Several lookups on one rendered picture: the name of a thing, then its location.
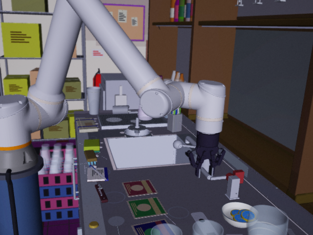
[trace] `yellow button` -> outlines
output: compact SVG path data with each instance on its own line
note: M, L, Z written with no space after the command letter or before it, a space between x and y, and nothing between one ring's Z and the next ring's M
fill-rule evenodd
M98 227L99 227L99 224L98 224L97 221L93 221L93 222L90 222L89 227L90 227L91 229L95 229L95 228L98 228Z

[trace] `orange ring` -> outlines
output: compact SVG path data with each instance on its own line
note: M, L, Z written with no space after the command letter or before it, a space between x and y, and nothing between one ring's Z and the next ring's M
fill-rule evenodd
M25 148L25 147L27 147L29 145L31 145L31 141L27 142L25 144L18 145L18 146L13 146L13 147L0 147L0 151L17 150L17 149Z

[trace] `purple frame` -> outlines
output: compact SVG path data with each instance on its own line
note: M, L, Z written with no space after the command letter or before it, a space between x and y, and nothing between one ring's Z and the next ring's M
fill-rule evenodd
M142 40L134 39L132 41L143 42L145 41L145 21L146 21L146 6L144 5L129 5L129 4L113 4L113 3L104 3L103 5L109 6L136 6L136 7L143 7L143 30L142 30Z

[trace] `blue cylinder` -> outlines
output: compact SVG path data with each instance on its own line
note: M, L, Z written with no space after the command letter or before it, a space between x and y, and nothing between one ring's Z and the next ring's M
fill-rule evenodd
M43 235L38 173L12 180L19 235ZM8 185L0 180L0 235L14 235Z

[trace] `fire extinguisher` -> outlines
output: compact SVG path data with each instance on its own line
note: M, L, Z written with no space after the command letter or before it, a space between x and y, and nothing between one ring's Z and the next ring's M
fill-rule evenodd
M99 87L100 83L101 83L101 73L100 73L100 69L98 69L98 72L93 77L93 86Z

